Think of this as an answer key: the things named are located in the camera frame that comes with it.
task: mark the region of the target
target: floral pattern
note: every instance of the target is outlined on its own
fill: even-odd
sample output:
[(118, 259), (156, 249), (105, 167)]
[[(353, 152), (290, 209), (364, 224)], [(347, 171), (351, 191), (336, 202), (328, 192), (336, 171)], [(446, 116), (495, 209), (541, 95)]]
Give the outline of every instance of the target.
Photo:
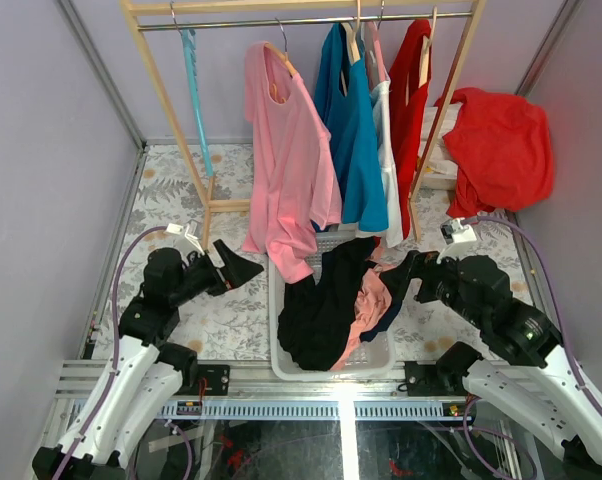
[[(250, 145), (211, 145), (217, 176), (214, 198), (249, 198), (252, 191), (253, 156)], [(191, 147), (195, 164), (205, 179), (199, 147)], [(418, 199), (422, 240), (417, 246), (411, 237), (387, 250), (382, 261), (398, 264), (414, 248), (438, 250), (445, 242), (439, 226), (448, 219), (449, 193), (422, 189)], [(196, 195), (187, 168), (176, 146), (153, 146), (147, 153), (145, 168), (126, 228), (122, 252), (148, 228), (167, 223), (202, 222), (203, 206)], [(181, 322), (171, 341), (187, 345), (207, 360), (267, 360), (270, 358), (268, 322), (268, 278), (265, 255), (241, 252), (248, 228), (248, 216), (241, 213), (214, 214), (211, 241), (223, 239), (236, 252), (261, 263), (265, 271), (241, 288), (219, 297), (200, 295), (180, 308)], [(498, 224), (477, 227), (480, 241), (473, 254), (489, 255), (506, 271), (515, 295), (526, 302), (530, 296), (519, 257), (508, 229)], [(137, 245), (123, 267), (119, 284), (119, 312), (137, 294), (148, 254), (173, 246), (174, 238), (163, 232), (150, 234)], [(213, 261), (221, 261), (215, 253)], [(398, 360), (436, 360), (457, 340), (488, 354), (478, 332), (454, 312), (438, 302), (418, 304), (413, 282), (403, 309), (394, 321), (393, 334)], [(94, 329), (92, 357), (107, 358), (112, 348), (112, 306), (108, 300), (101, 322)]]

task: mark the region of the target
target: red garment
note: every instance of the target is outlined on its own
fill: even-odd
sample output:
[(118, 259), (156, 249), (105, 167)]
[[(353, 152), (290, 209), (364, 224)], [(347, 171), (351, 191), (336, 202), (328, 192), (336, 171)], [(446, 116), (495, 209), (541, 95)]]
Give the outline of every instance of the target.
[(548, 198), (554, 162), (545, 112), (523, 97), (478, 88), (457, 90), (456, 102), (464, 105), (443, 137), (459, 165), (448, 215), (470, 217), (495, 208), (516, 212)]
[[(421, 124), (428, 99), (428, 85), (432, 76), (432, 51), (428, 65), (428, 81), (419, 87), (421, 67), (421, 46), (424, 37), (430, 37), (430, 22), (418, 19), (410, 24), (399, 49), (397, 58), (390, 69), (390, 137), (394, 161), (397, 166), (399, 203), (403, 223), (403, 238), (410, 233), (410, 212), (408, 200), (410, 187), (417, 168)], [(406, 105), (406, 87), (409, 81), (409, 101)]]

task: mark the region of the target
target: clothes rack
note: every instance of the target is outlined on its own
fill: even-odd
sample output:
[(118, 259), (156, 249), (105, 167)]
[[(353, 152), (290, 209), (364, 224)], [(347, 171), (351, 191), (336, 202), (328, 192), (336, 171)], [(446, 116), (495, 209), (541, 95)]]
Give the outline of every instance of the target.
[[(384, 6), (414, 6), (414, 5), (432, 5), (458, 3), (459, 0), (437, 0), (436, 2), (428, 0), (385, 0)], [(416, 199), (421, 188), (423, 177), (427, 171), (430, 155), (432, 154), (435, 140), (439, 135), (445, 113), (450, 104), (452, 94), (454, 93), (459, 74), (467, 57), (472, 39), (476, 32), (477, 25), (483, 13), (487, 0), (469, 0), (471, 9), (467, 12), (459, 13), (438, 13), (437, 19), (465, 17), (466, 23), (461, 39), (459, 41), (457, 51), (448, 74), (447, 81), (442, 94), (442, 102), (437, 110), (434, 119), (434, 124), (423, 151), (423, 159), (419, 164), (417, 173), (414, 177), (412, 187), (410, 189), (409, 210), (412, 218), (412, 230), (414, 231), (417, 242), (421, 238), (421, 228), (417, 217)], [(360, 0), (361, 7), (380, 7), (382, 0)], [(203, 221), (203, 232), (201, 244), (204, 249), (208, 247), (210, 236), (210, 224), (213, 213), (223, 212), (246, 212), (250, 208), (250, 200), (248, 199), (232, 199), (232, 200), (215, 200), (213, 198), (215, 176), (209, 178), (207, 188), (204, 186), (201, 177), (194, 165), (192, 154), (188, 149), (188, 145), (183, 134), (183, 130), (177, 120), (174, 107), (170, 101), (168, 92), (163, 84), (159, 69), (154, 61), (152, 52), (145, 38), (145, 32), (175, 30), (174, 24), (156, 24), (142, 25), (139, 23), (139, 18), (147, 16), (172, 16), (174, 11), (177, 15), (186, 14), (204, 14), (204, 13), (237, 13), (237, 12), (254, 12), (254, 11), (280, 11), (280, 10), (319, 10), (326, 8), (352, 8), (357, 5), (355, 0), (212, 0), (202, 2), (184, 2), (184, 3), (147, 3), (135, 4), (132, 0), (120, 0), (121, 9), (123, 11), (126, 23), (130, 29), (130, 33), (134, 42), (141, 54), (143, 63), (148, 71), (152, 85), (157, 93), (161, 106), (168, 119), (168, 123), (177, 145), (183, 156), (192, 181), (196, 189), (197, 195), (205, 209)], [(397, 21), (397, 20), (414, 20), (417, 18), (431, 18), (432, 13), (426, 14), (405, 14), (405, 15), (378, 15), (366, 17), (325, 17), (325, 18), (302, 18), (302, 19), (268, 19), (268, 20), (245, 20), (232, 22), (205, 22), (205, 23), (183, 23), (179, 24), (180, 28), (237, 28), (237, 27), (259, 27), (259, 26), (275, 26), (275, 25), (311, 25), (322, 23), (341, 23), (348, 21)]]

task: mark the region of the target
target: light blue strap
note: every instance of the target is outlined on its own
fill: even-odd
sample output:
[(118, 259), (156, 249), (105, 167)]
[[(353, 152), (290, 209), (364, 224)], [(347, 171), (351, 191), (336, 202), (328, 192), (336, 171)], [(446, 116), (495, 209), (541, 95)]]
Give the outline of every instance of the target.
[(212, 171), (212, 161), (210, 160), (210, 151), (208, 150), (208, 141), (205, 138), (203, 130), (203, 119), (201, 117), (201, 102), (199, 101), (199, 89), (197, 87), (196, 56), (194, 53), (194, 29), (181, 29), (181, 40), (183, 42), (183, 54), (185, 56), (185, 69), (188, 72), (188, 84), (190, 86), (190, 97), (192, 98), (192, 109), (197, 122), (199, 131), (199, 141), (201, 142), (201, 152), (205, 162), (205, 172), (208, 177), (214, 175)]

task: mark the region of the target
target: white wall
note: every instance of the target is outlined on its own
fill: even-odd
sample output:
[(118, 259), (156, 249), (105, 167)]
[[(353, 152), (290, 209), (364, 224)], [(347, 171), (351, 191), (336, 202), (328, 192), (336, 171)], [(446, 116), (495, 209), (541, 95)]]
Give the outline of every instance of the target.
[(578, 357), (602, 390), (602, 0), (583, 2), (530, 100), (548, 113), (556, 182), (518, 217), (548, 258)]
[[(148, 79), (141, 57), (123, 20), (119, 2), (113, 0), (74, 0), (99, 52), (119, 87), (123, 98), (146, 137), (171, 137), (163, 111)], [(525, 74), (563, 0), (488, 0), (475, 43), (470, 51), (460, 86), (513, 93)], [(245, 18), (300, 18), (352, 15), (348, 10), (257, 12), (250, 15), (185, 16), (180, 21), (206, 21)], [(466, 4), (449, 4), (440, 12), (468, 11)], [(393, 7), (386, 14), (427, 13), (432, 8)], [(363, 14), (378, 14), (364, 9)], [(144, 23), (171, 22), (170, 17), (146, 18)], [(431, 100), (445, 83), (465, 19), (437, 22), (433, 53)], [(386, 22), (381, 27), (381, 43), (388, 69), (403, 40), (408, 21)], [(311, 92), (319, 66), (321, 45), (329, 25), (288, 26), (288, 49)], [(159, 70), (165, 80), (177, 116), (188, 137), (196, 138), (196, 128), (185, 74), (181, 39), (175, 31), (146, 34)], [(243, 57), (248, 45), (269, 40), (283, 48), (279, 27), (202, 30), (197, 34), (199, 90), (207, 136), (211, 140), (250, 140), (252, 130), (243, 119)]]
[(0, 480), (77, 353), (135, 153), (55, 3), (0, 2)]

